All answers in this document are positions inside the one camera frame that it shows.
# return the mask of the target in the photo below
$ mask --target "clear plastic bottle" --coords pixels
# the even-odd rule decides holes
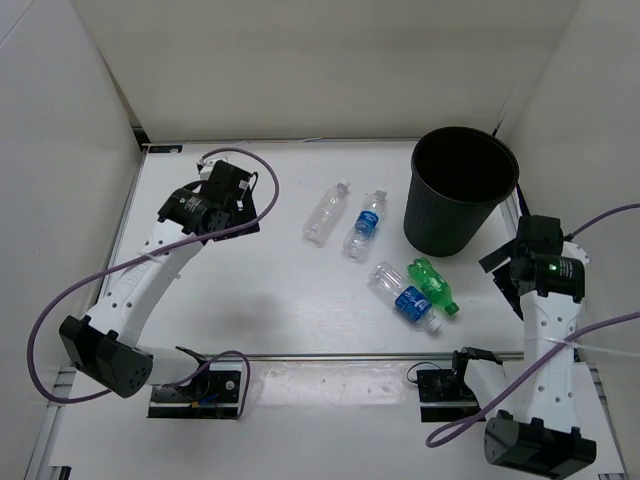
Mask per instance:
[[[436,332],[441,323],[433,316],[431,303],[420,291],[387,262],[381,262],[369,274],[369,284],[377,287],[380,297],[397,308],[413,324]]]
[[[386,197],[387,191],[380,188],[365,199],[355,225],[344,239],[344,253],[351,258],[364,260],[376,225],[384,216]]]
[[[346,197],[349,193],[349,181],[340,180],[331,187],[313,209],[309,220],[304,224],[302,234],[307,240],[324,245],[334,225],[347,207]]]

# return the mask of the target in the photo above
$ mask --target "black trash can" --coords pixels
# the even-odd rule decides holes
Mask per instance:
[[[518,183],[516,157],[500,140],[468,127],[434,130],[411,157],[404,233],[427,255],[462,250]]]

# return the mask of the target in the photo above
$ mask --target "white cable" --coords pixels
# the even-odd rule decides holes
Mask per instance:
[[[562,343],[568,347],[578,348],[582,350],[592,350],[594,352],[610,353],[612,355],[621,355],[623,357],[640,358],[640,353],[625,352],[623,350],[614,350],[612,348],[596,347],[595,345],[583,345],[582,343],[567,342],[561,338],[540,337],[541,340],[546,340],[552,343]],[[527,338],[525,340],[537,340],[536,338]]]
[[[138,255],[147,257],[150,261],[155,262],[159,265],[162,265],[162,267],[164,267],[167,270],[167,272],[169,272],[175,280],[180,280],[180,274],[175,270],[173,270],[169,265],[167,265],[167,263],[164,260],[161,260],[158,256],[151,255],[150,253],[147,253],[147,252],[138,252]]]

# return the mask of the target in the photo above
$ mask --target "green bottle cap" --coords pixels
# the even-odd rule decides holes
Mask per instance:
[[[460,310],[460,307],[458,307],[456,302],[451,302],[449,305],[444,307],[444,311],[449,315],[455,315],[458,310]]]

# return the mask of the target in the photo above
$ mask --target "white wall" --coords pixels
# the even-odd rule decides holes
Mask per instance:
[[[26,368],[28,332],[46,303],[105,263],[140,153],[99,54],[68,0],[0,3],[0,471],[22,478],[45,401]],[[57,308],[37,345],[49,386]]]
[[[578,0],[74,0],[149,137],[506,134]]]
[[[570,231],[598,213],[638,202],[640,2],[582,2],[508,143],[535,213]],[[620,214],[578,241],[588,267],[591,321],[640,310],[640,211]],[[584,339],[640,352],[640,321]],[[629,471],[640,475],[640,363],[596,357]]]

